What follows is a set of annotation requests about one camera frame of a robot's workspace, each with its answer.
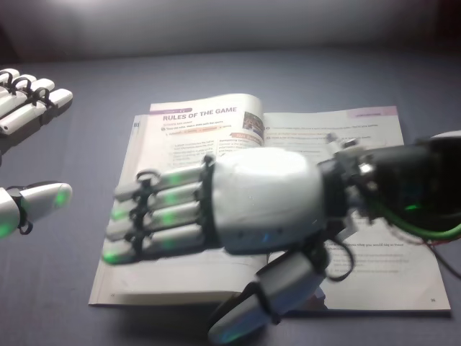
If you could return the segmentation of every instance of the textbook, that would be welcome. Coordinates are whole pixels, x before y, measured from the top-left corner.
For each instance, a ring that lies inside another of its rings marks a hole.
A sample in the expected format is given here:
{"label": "textbook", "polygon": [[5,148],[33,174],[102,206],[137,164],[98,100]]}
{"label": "textbook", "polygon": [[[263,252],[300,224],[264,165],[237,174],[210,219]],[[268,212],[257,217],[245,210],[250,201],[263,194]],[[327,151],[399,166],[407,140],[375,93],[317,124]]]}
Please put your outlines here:
{"label": "textbook", "polygon": [[[317,163],[330,159],[326,135],[357,138],[367,148],[403,144],[396,107],[371,107],[315,114],[263,113],[261,101],[227,94],[151,105],[135,118],[120,177],[134,180],[142,169],[160,172],[261,146],[296,151]],[[353,216],[358,232],[346,243],[356,258],[341,283],[325,280],[301,310],[449,310],[439,266],[425,247],[376,220]],[[346,255],[327,244],[328,273],[348,269]],[[90,304],[170,305],[218,302],[241,292],[255,273],[279,254],[231,256],[222,249],[183,257],[109,266],[100,261]]]}

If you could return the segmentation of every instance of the white page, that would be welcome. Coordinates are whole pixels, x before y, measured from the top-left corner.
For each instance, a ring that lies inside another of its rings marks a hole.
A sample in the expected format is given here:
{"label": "white page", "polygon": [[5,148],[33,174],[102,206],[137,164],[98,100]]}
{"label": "white page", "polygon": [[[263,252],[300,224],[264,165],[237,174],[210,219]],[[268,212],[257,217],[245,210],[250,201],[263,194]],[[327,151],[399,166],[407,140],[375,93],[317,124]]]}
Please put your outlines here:
{"label": "white page", "polygon": [[[269,113],[264,115],[264,124],[266,146],[298,151],[314,162],[330,159],[325,146],[330,132],[340,138],[361,138],[368,148],[403,144],[395,107]],[[325,280],[316,298],[309,299],[302,309],[449,309],[437,261],[426,247],[406,243],[402,240],[408,238],[406,234],[390,230],[382,221],[368,226],[363,219],[355,220],[359,231],[346,240],[356,256],[354,272],[341,283]],[[332,257],[328,271],[332,275],[344,273],[349,262],[343,250],[333,244],[328,249]]]}
{"label": "white page", "polygon": [[[261,116],[260,101],[245,94],[151,105],[151,115],[142,116],[140,121],[144,135],[138,136],[140,143],[133,149],[137,154],[135,168],[125,179],[134,179],[142,169],[162,172],[199,163],[205,154],[221,156],[261,146]],[[222,300],[242,291],[266,263],[266,256],[230,256],[223,250],[120,267],[102,263],[104,279],[99,290],[94,287],[98,294],[92,294],[90,303],[147,305]]]}

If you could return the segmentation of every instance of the black cable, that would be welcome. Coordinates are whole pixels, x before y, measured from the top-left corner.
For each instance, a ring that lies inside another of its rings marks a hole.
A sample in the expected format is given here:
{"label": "black cable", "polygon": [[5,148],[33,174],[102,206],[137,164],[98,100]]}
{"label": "black cable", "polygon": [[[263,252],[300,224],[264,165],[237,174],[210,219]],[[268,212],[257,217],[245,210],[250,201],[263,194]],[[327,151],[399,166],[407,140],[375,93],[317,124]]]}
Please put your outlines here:
{"label": "black cable", "polygon": [[429,250],[431,250],[431,252],[434,254],[435,258],[437,258],[437,261],[440,262],[441,265],[443,265],[445,268],[447,268],[447,270],[455,277],[457,278],[458,280],[461,280],[461,273],[458,272],[455,268],[453,268],[451,266],[450,263],[448,263],[446,261],[445,258],[443,258],[441,256],[441,254],[435,250],[434,246],[430,245],[429,243],[426,243],[427,247],[429,248]]}
{"label": "black cable", "polygon": [[354,254],[352,253],[350,248],[347,245],[345,245],[345,243],[342,242],[341,240],[337,238],[331,238],[329,240],[331,240],[333,243],[335,243],[339,247],[342,247],[344,251],[347,253],[347,255],[349,256],[349,260],[351,261],[351,267],[345,274],[340,275],[340,276],[329,276],[329,275],[326,276],[329,280],[334,281],[335,283],[339,283],[342,280],[346,279],[351,274],[352,270],[354,270],[354,267],[355,267]]}

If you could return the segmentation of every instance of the green cable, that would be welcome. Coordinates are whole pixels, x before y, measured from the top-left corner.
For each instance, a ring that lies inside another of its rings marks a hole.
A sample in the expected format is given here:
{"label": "green cable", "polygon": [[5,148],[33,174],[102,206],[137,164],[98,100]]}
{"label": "green cable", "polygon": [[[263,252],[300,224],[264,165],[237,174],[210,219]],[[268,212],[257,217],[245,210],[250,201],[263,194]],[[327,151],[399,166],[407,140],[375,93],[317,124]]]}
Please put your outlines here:
{"label": "green cable", "polygon": [[418,236],[419,238],[427,240],[453,240],[461,236],[461,224],[454,227],[453,229],[449,229],[448,231],[440,232],[420,229],[418,226],[414,226],[402,220],[400,217],[398,217],[396,214],[394,214],[392,211],[387,209],[384,205],[377,202],[376,200],[372,200],[371,202],[376,211],[388,219],[392,224],[396,225],[398,228],[407,233]]}

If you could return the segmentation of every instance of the dark tabletop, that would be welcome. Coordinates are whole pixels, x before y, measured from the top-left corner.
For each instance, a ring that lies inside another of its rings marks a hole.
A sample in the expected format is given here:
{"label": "dark tabletop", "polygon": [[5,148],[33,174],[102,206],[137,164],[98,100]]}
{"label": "dark tabletop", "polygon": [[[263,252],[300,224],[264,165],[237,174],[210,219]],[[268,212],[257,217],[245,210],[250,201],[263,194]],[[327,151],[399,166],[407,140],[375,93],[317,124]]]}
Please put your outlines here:
{"label": "dark tabletop", "polygon": [[[461,57],[436,51],[315,49],[18,66],[73,92],[66,113],[11,147],[0,185],[71,184],[71,205],[29,236],[0,241],[0,345],[206,345],[210,307],[87,305],[135,115],[153,102],[226,93],[266,112],[396,105],[406,143],[461,129]],[[461,244],[443,254],[461,267]],[[460,345],[461,282],[442,269],[452,316],[307,315],[245,345]]]}

